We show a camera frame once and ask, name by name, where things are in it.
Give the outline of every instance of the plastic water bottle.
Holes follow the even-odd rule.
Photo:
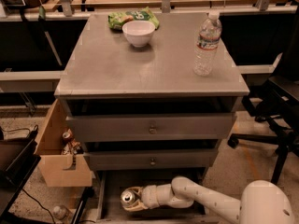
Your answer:
[[[69,224],[72,222],[73,214],[64,205],[57,205],[53,208],[53,215],[56,219],[59,219],[63,224]]]
[[[199,76],[207,76],[213,69],[213,60],[221,37],[222,25],[218,11],[210,11],[208,18],[200,26],[195,46],[194,72]]]

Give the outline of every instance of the snack bag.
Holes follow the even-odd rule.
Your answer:
[[[122,26],[128,21],[151,21],[158,29],[159,21],[148,7],[140,11],[112,12],[108,15],[109,27],[121,30]]]

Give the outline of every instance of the drawer handle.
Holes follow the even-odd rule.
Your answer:
[[[149,127],[149,133],[150,134],[156,134],[157,133],[157,128],[155,126],[151,125]]]
[[[150,164],[150,166],[156,165],[156,159],[155,158],[151,158],[149,164]]]

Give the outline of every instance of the chair armrest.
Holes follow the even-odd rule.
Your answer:
[[[299,102],[299,85],[293,81],[280,76],[270,77],[269,84],[278,88],[279,92],[282,92],[283,95],[287,96],[289,99],[293,99],[296,102]]]

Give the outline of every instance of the office chair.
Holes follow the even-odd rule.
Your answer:
[[[279,180],[288,153],[293,152],[299,157],[299,8],[295,13],[292,37],[283,52],[278,66],[265,83],[250,89],[242,103],[255,121],[268,122],[275,136],[231,134],[228,145],[236,148],[238,139],[277,145],[278,160],[271,182]],[[250,100],[258,97],[262,101],[254,105]],[[276,119],[284,119],[288,127],[278,125]]]

